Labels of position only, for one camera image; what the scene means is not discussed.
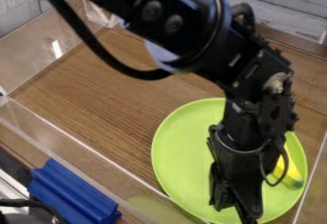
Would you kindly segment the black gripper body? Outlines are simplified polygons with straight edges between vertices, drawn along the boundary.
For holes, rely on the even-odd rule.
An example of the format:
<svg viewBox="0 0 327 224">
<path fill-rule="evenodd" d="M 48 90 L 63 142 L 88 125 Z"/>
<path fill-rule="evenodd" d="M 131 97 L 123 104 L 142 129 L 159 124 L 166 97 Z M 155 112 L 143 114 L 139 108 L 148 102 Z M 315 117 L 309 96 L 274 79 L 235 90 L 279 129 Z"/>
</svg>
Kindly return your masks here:
<svg viewBox="0 0 327 224">
<path fill-rule="evenodd" d="M 290 74 L 278 72 L 262 83 L 247 81 L 224 92 L 223 119 L 210 127 L 207 144 L 231 195 L 236 180 L 271 187 L 283 181 L 287 169 L 279 179 L 272 172 L 280 157 L 289 168 L 286 133 L 298 121 L 291 86 Z"/>
</svg>

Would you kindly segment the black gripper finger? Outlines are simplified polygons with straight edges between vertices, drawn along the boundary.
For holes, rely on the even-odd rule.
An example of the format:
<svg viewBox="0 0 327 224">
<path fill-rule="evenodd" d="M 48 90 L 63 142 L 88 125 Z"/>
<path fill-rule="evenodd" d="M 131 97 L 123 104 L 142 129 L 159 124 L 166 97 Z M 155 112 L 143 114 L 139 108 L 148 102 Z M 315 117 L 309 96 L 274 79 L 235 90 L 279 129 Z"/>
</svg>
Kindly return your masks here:
<svg viewBox="0 0 327 224">
<path fill-rule="evenodd" d="M 234 197 L 216 164 L 210 167 L 210 204 L 218 212 L 234 205 Z"/>
<path fill-rule="evenodd" d="M 242 224 L 258 224 L 263 216 L 262 182 L 236 180 L 231 183 L 231 191 Z"/>
</svg>

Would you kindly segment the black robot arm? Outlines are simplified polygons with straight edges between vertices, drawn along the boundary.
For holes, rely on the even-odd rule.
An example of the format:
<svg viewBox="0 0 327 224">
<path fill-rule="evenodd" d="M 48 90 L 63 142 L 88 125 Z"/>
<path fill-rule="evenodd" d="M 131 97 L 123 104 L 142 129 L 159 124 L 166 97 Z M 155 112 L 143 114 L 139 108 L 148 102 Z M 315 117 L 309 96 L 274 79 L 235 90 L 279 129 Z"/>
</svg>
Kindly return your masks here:
<svg viewBox="0 0 327 224">
<path fill-rule="evenodd" d="M 262 187 L 278 164 L 290 162 L 286 134 L 299 119 L 291 95 L 293 70 L 256 33 L 252 7 L 227 0 L 90 0 L 118 15 L 128 31 L 160 54 L 158 69 L 140 71 L 106 50 L 66 0 L 48 0 L 103 62 L 122 74 L 159 80 L 194 72 L 226 95 L 222 121 L 208 129 L 214 156 L 210 203 L 235 208 L 243 224 L 263 216 Z"/>
</svg>

